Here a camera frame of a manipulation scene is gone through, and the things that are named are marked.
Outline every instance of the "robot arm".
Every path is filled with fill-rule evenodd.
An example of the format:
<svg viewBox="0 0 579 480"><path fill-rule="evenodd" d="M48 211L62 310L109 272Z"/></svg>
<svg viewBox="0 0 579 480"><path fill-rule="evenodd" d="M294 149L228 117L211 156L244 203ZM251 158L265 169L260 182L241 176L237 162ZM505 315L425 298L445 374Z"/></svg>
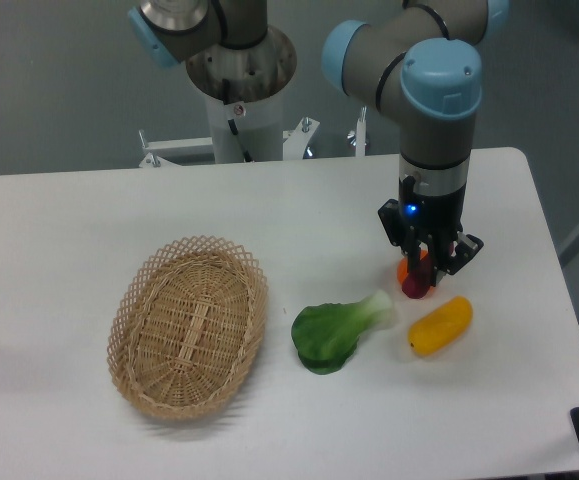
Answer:
<svg viewBox="0 0 579 480"><path fill-rule="evenodd" d="M403 4L404 13L383 26L349 21L336 27L322 64L336 88L400 125L398 200L385 203L379 215L417 283L406 293L419 298L483 247L462 233L460 222L481 99L482 66L469 44L500 28L508 2Z"/></svg>
<svg viewBox="0 0 579 480"><path fill-rule="evenodd" d="M266 0L143 0L129 12L134 31L163 67L221 44L244 50L267 35Z"/></svg>

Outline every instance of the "gray wall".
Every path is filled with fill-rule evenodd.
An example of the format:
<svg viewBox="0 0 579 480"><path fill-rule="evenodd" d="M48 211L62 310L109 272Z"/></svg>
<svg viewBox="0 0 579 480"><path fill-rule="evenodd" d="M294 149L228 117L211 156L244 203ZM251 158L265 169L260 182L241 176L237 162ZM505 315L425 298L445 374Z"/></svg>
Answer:
<svg viewBox="0 0 579 480"><path fill-rule="evenodd" d="M511 1L507 28L478 47L485 98L475 147L525 152L559 244L579 220L579 1ZM151 140L208 136L184 68L158 70L134 40L126 12L135 3L0 0L0 174L132 168L140 128ZM361 107L320 74L327 33L349 18L379 23L399 3L270 0L271 23L299 53L285 127L304 115L321 121L319 156L349 153L343 139ZM368 122L370 153L397 152L397 129L374 112ZM509 234L518 249L531 241ZM579 257L565 275L579 317Z"/></svg>

